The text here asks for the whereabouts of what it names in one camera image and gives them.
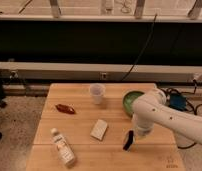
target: black backdrop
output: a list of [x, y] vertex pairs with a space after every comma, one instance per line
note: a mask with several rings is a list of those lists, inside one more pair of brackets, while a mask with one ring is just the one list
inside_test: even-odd
[[[0, 20], [0, 61], [131, 64], [151, 24]], [[202, 23], [155, 23], [139, 64], [202, 66]]]

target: bottle cap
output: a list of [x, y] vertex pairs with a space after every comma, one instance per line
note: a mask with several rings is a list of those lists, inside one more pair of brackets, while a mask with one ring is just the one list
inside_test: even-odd
[[57, 130], [56, 128], [52, 128], [52, 129], [51, 129], [51, 133], [52, 133], [52, 134], [55, 134], [55, 133], [57, 133], [57, 132], [58, 132], [58, 130]]

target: bottle label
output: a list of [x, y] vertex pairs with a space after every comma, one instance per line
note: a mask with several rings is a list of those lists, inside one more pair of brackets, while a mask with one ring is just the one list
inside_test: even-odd
[[59, 135], [56, 135], [53, 137], [53, 141], [54, 141], [54, 143], [57, 144], [57, 142], [59, 142], [59, 141], [65, 141], [65, 138], [63, 137], [63, 135], [59, 134]]
[[60, 154], [65, 164], [70, 162], [74, 158], [72, 151], [67, 146], [64, 146], [60, 149]]

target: electrical outlet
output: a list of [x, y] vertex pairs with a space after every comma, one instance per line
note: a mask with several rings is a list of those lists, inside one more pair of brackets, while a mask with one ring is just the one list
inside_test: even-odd
[[100, 80], [107, 81], [108, 78], [109, 78], [109, 73], [108, 72], [101, 72], [100, 73]]
[[18, 70], [10, 70], [10, 79], [18, 78]]
[[194, 80], [197, 81], [201, 76], [202, 76], [202, 73], [194, 73], [192, 81], [194, 81]]

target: green bowl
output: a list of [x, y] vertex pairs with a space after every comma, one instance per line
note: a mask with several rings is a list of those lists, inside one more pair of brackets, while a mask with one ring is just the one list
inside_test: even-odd
[[144, 93], [141, 91], [130, 91], [128, 92], [123, 98], [123, 107], [128, 116], [132, 117], [133, 110], [132, 110], [132, 103], [135, 99], [143, 95]]

